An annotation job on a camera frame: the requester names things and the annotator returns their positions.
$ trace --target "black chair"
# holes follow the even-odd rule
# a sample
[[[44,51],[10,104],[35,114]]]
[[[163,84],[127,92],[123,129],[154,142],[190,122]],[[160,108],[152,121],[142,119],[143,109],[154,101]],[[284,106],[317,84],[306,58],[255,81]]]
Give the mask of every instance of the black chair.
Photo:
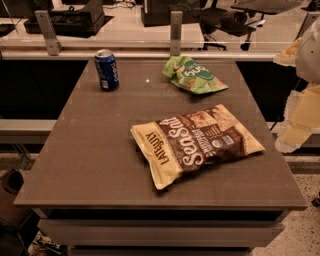
[[[214,0],[210,8],[203,9],[200,15],[200,27],[202,34],[207,42],[210,41],[211,34],[217,29],[226,32],[230,35],[243,36],[247,35],[246,43],[241,45],[242,50],[248,50],[250,45],[250,37],[256,29],[245,25],[247,22],[247,13],[244,11],[227,11],[217,8],[218,0]],[[204,50],[208,46],[214,46],[226,50],[226,46],[218,43],[205,43]]]
[[[217,3],[218,0],[214,0],[211,6],[203,9],[200,14],[200,28],[204,39],[207,42],[204,44],[204,50],[208,50],[208,46],[222,48],[223,50],[227,49],[225,45],[212,42],[209,43],[210,35],[218,29],[217,26],[221,24],[222,14],[226,12],[224,9],[217,8]]]

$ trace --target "brown chip bag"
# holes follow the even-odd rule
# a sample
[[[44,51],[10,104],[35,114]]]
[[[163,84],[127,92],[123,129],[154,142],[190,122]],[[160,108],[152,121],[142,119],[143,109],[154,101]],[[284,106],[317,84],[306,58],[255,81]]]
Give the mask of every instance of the brown chip bag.
[[[265,150],[223,105],[134,125],[131,132],[149,162],[159,190],[206,163],[233,160]]]
[[[204,66],[187,56],[170,57],[162,73],[177,87],[194,94],[217,92],[228,88]]]

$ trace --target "computer monitor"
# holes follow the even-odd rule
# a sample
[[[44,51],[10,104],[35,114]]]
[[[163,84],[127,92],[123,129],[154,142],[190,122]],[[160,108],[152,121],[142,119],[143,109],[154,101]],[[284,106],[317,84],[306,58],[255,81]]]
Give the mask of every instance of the computer monitor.
[[[0,17],[30,18],[36,10],[52,8],[51,0],[0,0]]]
[[[145,27],[169,25],[171,11],[182,11],[182,23],[199,23],[203,0],[144,0],[141,19]]]

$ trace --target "pepsi can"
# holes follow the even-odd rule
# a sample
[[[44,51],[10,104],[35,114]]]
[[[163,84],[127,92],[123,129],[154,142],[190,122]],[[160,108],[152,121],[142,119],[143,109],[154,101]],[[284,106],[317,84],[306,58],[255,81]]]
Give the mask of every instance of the pepsi can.
[[[95,55],[95,64],[99,76],[100,87],[104,91],[119,88],[119,75],[116,58],[110,50],[99,50]]]

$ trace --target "desk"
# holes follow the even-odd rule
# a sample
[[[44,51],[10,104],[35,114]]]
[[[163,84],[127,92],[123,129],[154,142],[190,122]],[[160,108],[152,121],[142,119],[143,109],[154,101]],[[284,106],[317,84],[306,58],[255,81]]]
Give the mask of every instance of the desk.
[[[89,61],[15,205],[55,242],[98,246],[266,246],[306,202],[237,66],[202,61],[230,88],[196,96],[161,74],[164,60],[119,60],[120,88],[100,90]],[[208,166],[155,190],[134,124],[224,104],[266,152]]]
[[[68,6],[56,10],[67,10]],[[96,36],[76,38],[57,36],[64,48],[170,48],[170,26],[145,28],[141,21],[141,6],[133,9],[104,8],[105,14],[114,18],[105,24]],[[45,47],[41,34],[28,34],[21,20],[17,30],[1,38],[0,47]],[[199,48],[203,46],[203,36],[199,24],[184,24],[181,32],[182,48]]]
[[[299,2],[283,0],[246,0],[231,6],[233,9],[239,9],[249,12],[259,12],[262,14],[275,15],[289,11],[300,5]]]

